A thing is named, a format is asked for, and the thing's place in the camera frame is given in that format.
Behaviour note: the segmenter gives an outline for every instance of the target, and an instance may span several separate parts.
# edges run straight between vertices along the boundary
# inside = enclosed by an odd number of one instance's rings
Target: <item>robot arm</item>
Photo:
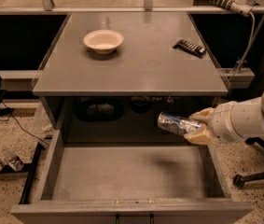
[[[264,92],[256,99],[207,108],[190,118],[206,124],[185,134],[185,138],[193,144],[210,144],[214,137],[224,143],[243,142],[252,137],[264,138]]]

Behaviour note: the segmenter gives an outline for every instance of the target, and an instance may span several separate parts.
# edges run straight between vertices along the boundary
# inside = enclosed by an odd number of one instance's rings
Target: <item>chair leg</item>
[[[264,173],[255,174],[255,175],[246,175],[246,176],[236,175],[233,178],[233,184],[238,188],[242,188],[245,182],[263,180],[263,179],[264,179]]]

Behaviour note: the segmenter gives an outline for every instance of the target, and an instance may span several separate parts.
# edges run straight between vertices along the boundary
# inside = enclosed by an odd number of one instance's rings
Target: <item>gray table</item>
[[[97,29],[123,34],[112,54],[86,48]],[[38,79],[38,96],[219,96],[227,93],[208,54],[175,50],[181,38],[202,44],[186,12],[72,13]]]

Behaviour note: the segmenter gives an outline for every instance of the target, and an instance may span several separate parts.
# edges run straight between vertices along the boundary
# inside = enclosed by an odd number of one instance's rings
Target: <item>small bowl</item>
[[[112,30],[97,30],[84,37],[84,44],[99,54],[112,53],[123,42],[123,35]]]

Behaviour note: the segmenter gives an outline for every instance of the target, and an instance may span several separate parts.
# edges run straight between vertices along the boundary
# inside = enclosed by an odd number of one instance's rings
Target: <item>drawer front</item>
[[[205,202],[183,203],[173,209],[160,211],[162,207],[150,207],[151,211],[81,211],[78,205],[39,204],[15,205],[11,213],[26,224],[175,224],[175,223],[234,223],[248,214],[252,208],[249,203]]]

